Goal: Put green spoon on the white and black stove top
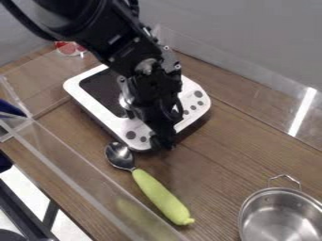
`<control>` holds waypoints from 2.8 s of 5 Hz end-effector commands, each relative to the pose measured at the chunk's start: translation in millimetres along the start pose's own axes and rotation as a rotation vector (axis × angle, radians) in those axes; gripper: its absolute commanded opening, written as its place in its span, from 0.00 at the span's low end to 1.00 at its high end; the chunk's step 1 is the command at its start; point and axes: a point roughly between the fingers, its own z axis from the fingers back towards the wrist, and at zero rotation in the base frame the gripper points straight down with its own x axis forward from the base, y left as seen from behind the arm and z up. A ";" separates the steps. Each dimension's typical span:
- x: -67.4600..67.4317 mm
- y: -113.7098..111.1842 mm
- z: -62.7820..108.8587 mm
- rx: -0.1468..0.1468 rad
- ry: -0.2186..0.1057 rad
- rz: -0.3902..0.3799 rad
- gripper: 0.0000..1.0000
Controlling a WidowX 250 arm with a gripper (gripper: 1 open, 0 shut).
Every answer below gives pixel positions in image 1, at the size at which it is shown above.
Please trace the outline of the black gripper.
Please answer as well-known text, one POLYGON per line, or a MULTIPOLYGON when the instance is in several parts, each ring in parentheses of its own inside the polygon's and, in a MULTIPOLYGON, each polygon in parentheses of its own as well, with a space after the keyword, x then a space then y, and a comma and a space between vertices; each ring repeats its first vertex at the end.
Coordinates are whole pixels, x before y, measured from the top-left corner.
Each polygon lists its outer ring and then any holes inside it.
POLYGON ((130 111, 152 128, 153 148, 173 150, 177 136, 174 125, 182 117, 182 114, 173 113, 184 89, 182 71, 168 72, 157 68, 150 75, 140 72, 118 83, 130 111))

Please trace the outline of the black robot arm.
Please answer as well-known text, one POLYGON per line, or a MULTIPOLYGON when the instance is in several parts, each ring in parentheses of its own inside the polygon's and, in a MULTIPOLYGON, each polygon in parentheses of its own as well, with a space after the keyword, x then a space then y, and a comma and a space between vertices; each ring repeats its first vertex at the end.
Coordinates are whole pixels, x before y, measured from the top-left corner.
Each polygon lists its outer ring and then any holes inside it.
POLYGON ((184 119, 182 64, 141 21, 140 0, 30 1, 37 19, 13 0, 0 5, 41 39, 78 43, 118 73, 128 115, 152 128, 153 145, 173 148, 184 119))

